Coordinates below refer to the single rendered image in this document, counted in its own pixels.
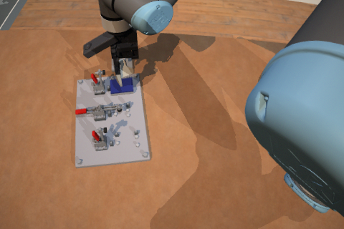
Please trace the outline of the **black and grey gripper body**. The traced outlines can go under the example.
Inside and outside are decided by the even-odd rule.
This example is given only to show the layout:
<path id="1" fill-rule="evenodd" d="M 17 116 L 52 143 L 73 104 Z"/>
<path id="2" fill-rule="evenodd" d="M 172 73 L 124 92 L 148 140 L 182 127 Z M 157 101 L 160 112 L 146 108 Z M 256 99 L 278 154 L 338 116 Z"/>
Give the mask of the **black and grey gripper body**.
<path id="1" fill-rule="evenodd" d="M 125 34 L 126 32 L 127 34 Z M 139 59 L 137 31 L 134 30 L 133 27 L 131 27 L 127 31 L 120 32 L 120 33 L 112 33 L 112 32 L 108 32 L 108 33 L 114 36 L 122 35 L 122 36 L 116 36 L 118 38 L 118 42 L 110 46 L 112 59 L 113 59 L 113 53 L 116 53 L 116 57 L 120 59 L 121 58 Z"/>

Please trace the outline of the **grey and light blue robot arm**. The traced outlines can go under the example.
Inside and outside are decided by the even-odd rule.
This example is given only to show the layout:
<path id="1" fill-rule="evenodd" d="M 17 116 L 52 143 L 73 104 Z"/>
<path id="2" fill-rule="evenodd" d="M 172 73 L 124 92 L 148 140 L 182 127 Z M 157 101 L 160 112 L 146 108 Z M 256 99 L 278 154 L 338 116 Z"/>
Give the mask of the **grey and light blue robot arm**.
<path id="1" fill-rule="evenodd" d="M 178 0 L 98 1 L 106 31 L 154 35 L 169 25 Z M 287 185 L 316 211 L 344 217 L 344 0 L 321 0 L 272 57 L 245 117 Z"/>

